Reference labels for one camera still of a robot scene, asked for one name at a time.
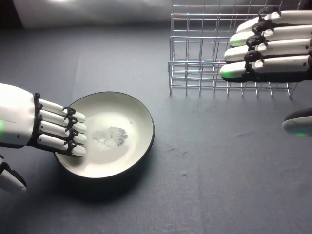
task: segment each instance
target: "wire rack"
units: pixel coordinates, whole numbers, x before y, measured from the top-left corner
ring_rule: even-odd
[[[223,55],[230,48],[230,37],[237,27],[258,16],[260,9],[274,6],[295,10],[302,0],[173,0],[171,14],[169,90],[184,88],[216,90],[284,91],[292,96],[297,83],[230,83],[219,70],[225,64]]]

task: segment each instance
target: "bowl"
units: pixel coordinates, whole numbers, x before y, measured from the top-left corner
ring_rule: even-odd
[[[140,161],[150,150],[155,126],[147,108],[136,98],[118,92],[85,96],[70,107],[86,116],[86,156],[55,152],[68,171],[86,178],[118,175]]]

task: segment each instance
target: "dark table surface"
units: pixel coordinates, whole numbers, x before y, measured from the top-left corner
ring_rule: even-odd
[[[0,191],[1,234],[310,234],[312,140],[281,129],[312,105],[311,83],[285,92],[174,89],[169,29],[1,32],[0,82],[69,105],[100,91],[130,94],[155,122],[150,153],[123,178],[79,180],[52,153],[1,148],[27,194]]]

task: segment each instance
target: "wire basket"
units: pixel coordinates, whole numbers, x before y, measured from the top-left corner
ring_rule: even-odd
[[[230,48],[230,37],[243,22],[258,16],[264,7],[295,10],[301,0],[173,0],[171,14],[169,90],[284,91],[289,97],[298,83],[230,83],[219,75],[225,64],[223,55]]]

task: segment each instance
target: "gray fabric surface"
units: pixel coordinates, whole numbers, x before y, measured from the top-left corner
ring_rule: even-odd
[[[119,91],[151,112],[150,153],[120,178],[86,181],[52,153],[1,148],[28,183],[0,192],[1,234],[310,234],[311,139],[281,129],[310,107],[311,83],[293,100],[279,92],[174,89],[169,96],[169,29],[72,28],[2,32],[0,81],[69,105]]]

